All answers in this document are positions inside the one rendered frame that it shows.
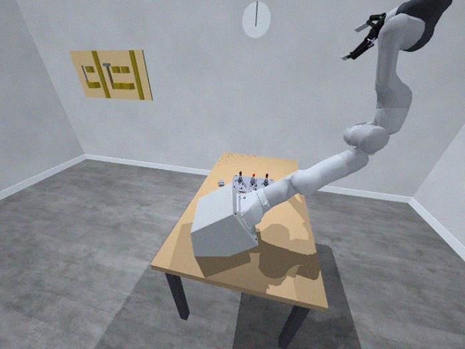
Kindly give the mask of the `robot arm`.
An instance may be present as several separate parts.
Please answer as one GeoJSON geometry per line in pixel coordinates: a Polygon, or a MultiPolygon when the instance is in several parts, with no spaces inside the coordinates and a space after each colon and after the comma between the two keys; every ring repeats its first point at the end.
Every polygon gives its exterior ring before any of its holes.
{"type": "Polygon", "coordinates": [[[250,233],[268,210],[293,195],[312,195],[325,185],[366,166],[368,156],[381,150],[390,135],[400,130],[412,103],[412,91],[396,74],[399,50],[413,52],[424,47],[451,4],[452,0],[410,0],[386,15],[377,39],[377,105],[373,119],[369,123],[350,126],[343,133],[349,150],[307,170],[295,171],[257,191],[237,193],[237,213],[250,233]]]}

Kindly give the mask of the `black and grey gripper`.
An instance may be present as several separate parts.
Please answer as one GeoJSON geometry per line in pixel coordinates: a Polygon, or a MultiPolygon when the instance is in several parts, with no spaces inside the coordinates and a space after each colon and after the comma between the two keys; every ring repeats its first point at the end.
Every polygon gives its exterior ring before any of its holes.
{"type": "Polygon", "coordinates": [[[360,32],[360,31],[362,31],[363,29],[365,29],[365,28],[367,28],[369,26],[372,26],[372,29],[370,29],[369,34],[367,35],[367,37],[364,39],[364,41],[353,52],[350,52],[350,53],[348,53],[348,54],[346,54],[344,56],[341,56],[341,59],[343,59],[344,61],[349,59],[349,58],[355,60],[357,57],[359,57],[366,50],[373,47],[374,46],[373,42],[374,42],[374,40],[377,39],[377,37],[379,35],[379,31],[384,25],[386,15],[387,15],[386,13],[382,13],[380,15],[371,15],[369,17],[369,20],[367,20],[365,23],[361,24],[360,26],[356,27],[354,29],[356,32],[360,32]],[[372,21],[378,21],[378,22],[375,24],[372,21]],[[368,41],[367,38],[370,39],[370,41],[368,41]]]}

